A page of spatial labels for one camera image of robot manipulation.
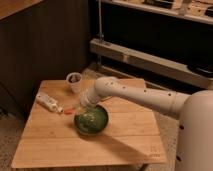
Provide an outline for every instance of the wooden table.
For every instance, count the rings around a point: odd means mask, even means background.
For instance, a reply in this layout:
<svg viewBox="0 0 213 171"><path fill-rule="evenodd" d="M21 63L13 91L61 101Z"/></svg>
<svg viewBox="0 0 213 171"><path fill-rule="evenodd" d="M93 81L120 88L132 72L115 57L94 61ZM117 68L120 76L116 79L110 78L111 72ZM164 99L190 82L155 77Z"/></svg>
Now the wooden table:
<svg viewBox="0 0 213 171"><path fill-rule="evenodd" d="M142 79L121 83L144 87ZM94 80L84 80L83 89ZM65 109L79 100L65 81L43 81L46 92ZM74 167L164 163L165 151L153 112L132 102L112 97L100 103L109 113L109 124L99 135L79 135L72 115L51 113L34 103L12 168Z"/></svg>

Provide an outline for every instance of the small object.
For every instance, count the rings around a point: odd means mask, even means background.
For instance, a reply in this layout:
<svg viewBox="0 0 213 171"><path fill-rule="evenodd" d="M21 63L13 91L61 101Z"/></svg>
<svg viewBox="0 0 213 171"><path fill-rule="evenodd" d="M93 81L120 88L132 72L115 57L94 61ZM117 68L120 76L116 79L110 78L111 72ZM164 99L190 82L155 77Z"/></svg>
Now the small object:
<svg viewBox="0 0 213 171"><path fill-rule="evenodd" d="M108 113L100 105L86 108L82 114L75 115L74 124L78 132L83 135L100 133L108 124Z"/></svg>
<svg viewBox="0 0 213 171"><path fill-rule="evenodd" d="M147 4L147 5L156 6L156 7L162 7L162 8L171 9L172 8L172 4L174 3L174 0L163 0L163 1L145 0L143 3Z"/></svg>
<svg viewBox="0 0 213 171"><path fill-rule="evenodd" d="M75 114L75 109L74 108L68 108L64 110L65 115L72 115Z"/></svg>
<svg viewBox="0 0 213 171"><path fill-rule="evenodd" d="M66 80L73 93L79 93L81 91L82 75L80 73L70 73L67 75Z"/></svg>
<svg viewBox="0 0 213 171"><path fill-rule="evenodd" d="M36 95L36 101L51 112L63 112L63 108L61 106L58 106L58 101L48 96L46 93L39 92Z"/></svg>
<svg viewBox="0 0 213 171"><path fill-rule="evenodd" d="M209 17L213 17L213 6L210 6L207 8L205 15L207 15Z"/></svg>

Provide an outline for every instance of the orange object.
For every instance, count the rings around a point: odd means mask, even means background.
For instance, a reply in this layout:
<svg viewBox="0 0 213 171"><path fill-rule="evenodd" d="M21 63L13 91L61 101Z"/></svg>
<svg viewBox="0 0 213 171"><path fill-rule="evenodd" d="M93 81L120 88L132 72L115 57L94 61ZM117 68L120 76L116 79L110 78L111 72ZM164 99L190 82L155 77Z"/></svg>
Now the orange object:
<svg viewBox="0 0 213 171"><path fill-rule="evenodd" d="M65 115L72 115L75 113L75 109L74 108L68 108L64 110L64 114Z"/></svg>

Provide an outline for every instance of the cup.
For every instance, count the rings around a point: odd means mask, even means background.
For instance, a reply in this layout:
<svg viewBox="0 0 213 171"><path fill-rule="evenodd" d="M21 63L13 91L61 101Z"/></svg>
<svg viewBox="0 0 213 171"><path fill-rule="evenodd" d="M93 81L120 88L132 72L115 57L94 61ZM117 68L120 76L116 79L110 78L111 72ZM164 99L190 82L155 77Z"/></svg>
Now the cup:
<svg viewBox="0 0 213 171"><path fill-rule="evenodd" d="M81 92L82 75L78 72L72 72L67 75L66 81L70 85L73 93Z"/></svg>

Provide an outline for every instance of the shelving unit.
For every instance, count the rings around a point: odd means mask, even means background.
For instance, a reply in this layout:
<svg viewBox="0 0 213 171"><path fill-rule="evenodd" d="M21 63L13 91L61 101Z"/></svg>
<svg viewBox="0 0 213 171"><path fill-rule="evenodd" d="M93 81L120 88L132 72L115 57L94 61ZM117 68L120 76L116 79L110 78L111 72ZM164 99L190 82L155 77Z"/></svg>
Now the shelving unit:
<svg viewBox="0 0 213 171"><path fill-rule="evenodd" d="M187 66L178 62L163 59L158 56L139 52L127 47L106 42L103 39L102 29L102 3L119 5L123 7L133 8L136 10L167 15L171 17L201 22L213 25L213 17L190 14L189 6L191 3L186 1L176 0L171 9L160 8L151 5L145 5L139 0L98 0L99 3L99 39L93 39L90 42L91 52L98 54L98 66L102 66L102 56L110 59L127 63L138 68L152 71L172 79L191 84L203 89L213 89L213 78L207 78L187 69Z"/></svg>

